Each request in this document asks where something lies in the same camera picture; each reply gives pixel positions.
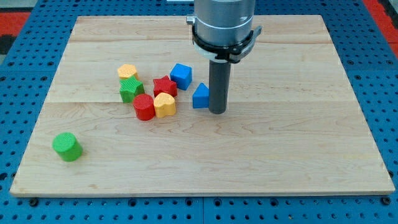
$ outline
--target blue pegboard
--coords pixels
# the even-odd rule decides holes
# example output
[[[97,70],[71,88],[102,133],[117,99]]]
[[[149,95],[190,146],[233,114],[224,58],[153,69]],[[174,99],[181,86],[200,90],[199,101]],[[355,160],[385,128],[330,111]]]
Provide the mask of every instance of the blue pegboard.
[[[164,0],[40,0],[0,66],[0,223],[398,223],[398,196],[14,198],[9,194],[77,16],[186,15]],[[266,1],[256,14],[321,14],[398,186],[398,61],[361,1]]]

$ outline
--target plastic block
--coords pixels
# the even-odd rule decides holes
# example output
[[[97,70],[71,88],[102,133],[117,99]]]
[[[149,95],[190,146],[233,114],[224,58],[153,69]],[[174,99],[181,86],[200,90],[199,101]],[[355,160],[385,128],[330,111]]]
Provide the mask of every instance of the plastic block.
[[[142,82],[136,80],[134,76],[120,80],[120,96],[123,103],[131,103],[134,97],[145,93]]]
[[[187,90],[192,82],[192,68],[177,63],[170,72],[170,78],[177,83],[177,88]]]
[[[148,121],[155,116],[154,99],[148,94],[136,96],[132,105],[141,121]]]
[[[81,156],[83,149],[72,133],[61,133],[52,141],[52,148],[63,161],[71,162]]]
[[[172,95],[168,93],[159,93],[154,100],[155,114],[158,118],[163,118],[167,115],[175,115],[177,108],[175,100]]]
[[[192,103],[194,108],[209,107],[209,88],[204,83],[200,83],[198,88],[192,95]]]
[[[155,97],[159,93],[168,93],[172,97],[177,96],[177,84],[170,80],[170,78],[165,75],[163,78],[154,79],[154,95]]]
[[[137,69],[134,65],[124,64],[118,68],[118,74],[120,79],[127,79],[132,76],[139,80]]]

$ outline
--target green block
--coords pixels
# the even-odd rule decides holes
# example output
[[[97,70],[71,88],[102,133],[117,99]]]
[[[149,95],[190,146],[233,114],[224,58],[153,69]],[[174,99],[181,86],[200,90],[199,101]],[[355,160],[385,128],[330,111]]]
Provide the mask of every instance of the green block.
[[[83,149],[72,133],[61,133],[52,141],[52,148],[63,161],[71,162],[77,160]]]
[[[136,96],[143,93],[145,93],[144,85],[142,82],[136,80],[134,76],[120,80],[120,96],[123,103],[131,103]]]

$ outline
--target red cylinder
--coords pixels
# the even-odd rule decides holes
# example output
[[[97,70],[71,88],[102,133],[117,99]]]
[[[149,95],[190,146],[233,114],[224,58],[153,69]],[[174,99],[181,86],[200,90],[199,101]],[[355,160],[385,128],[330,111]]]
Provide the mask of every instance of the red cylinder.
[[[155,116],[154,99],[148,94],[136,96],[132,102],[137,118],[148,121]]]

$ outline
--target cylindrical robot tool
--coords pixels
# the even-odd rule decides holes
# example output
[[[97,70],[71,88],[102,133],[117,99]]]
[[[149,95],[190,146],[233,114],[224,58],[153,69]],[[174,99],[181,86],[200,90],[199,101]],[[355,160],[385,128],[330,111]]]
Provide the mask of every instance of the cylindrical robot tool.
[[[214,114],[221,114],[226,110],[230,72],[231,64],[229,62],[217,63],[210,60],[209,110]]]

